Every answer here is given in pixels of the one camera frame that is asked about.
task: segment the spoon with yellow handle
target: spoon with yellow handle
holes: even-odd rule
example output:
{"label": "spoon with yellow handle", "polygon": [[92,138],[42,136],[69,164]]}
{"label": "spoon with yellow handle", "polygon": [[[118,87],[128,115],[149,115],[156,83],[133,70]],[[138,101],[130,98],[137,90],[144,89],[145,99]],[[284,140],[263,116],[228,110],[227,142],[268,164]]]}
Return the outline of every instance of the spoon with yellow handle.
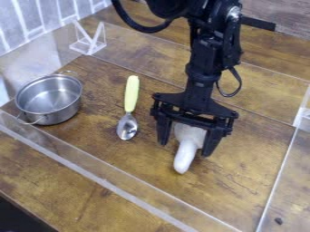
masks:
{"label": "spoon with yellow handle", "polygon": [[137,123],[130,113],[136,107],[137,94],[138,94],[138,78],[136,76],[129,76],[125,84],[125,91],[124,91],[125,114],[121,117],[116,128],[116,133],[121,140],[129,140],[136,135]]}

